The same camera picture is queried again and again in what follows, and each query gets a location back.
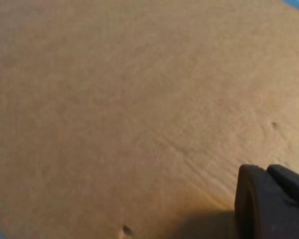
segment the cardboard surface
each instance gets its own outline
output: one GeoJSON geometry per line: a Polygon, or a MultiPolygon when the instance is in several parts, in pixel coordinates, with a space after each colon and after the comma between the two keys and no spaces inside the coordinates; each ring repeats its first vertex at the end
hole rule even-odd
{"type": "Polygon", "coordinates": [[[223,239],[242,163],[299,172],[299,11],[0,0],[7,238],[223,239]]]}

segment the black plastic object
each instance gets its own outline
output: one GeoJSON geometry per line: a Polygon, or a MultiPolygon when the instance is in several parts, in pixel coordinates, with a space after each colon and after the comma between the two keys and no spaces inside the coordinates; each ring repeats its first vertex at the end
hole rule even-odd
{"type": "Polygon", "coordinates": [[[280,165],[242,165],[235,215],[240,239],[299,239],[299,175],[280,165]]]}

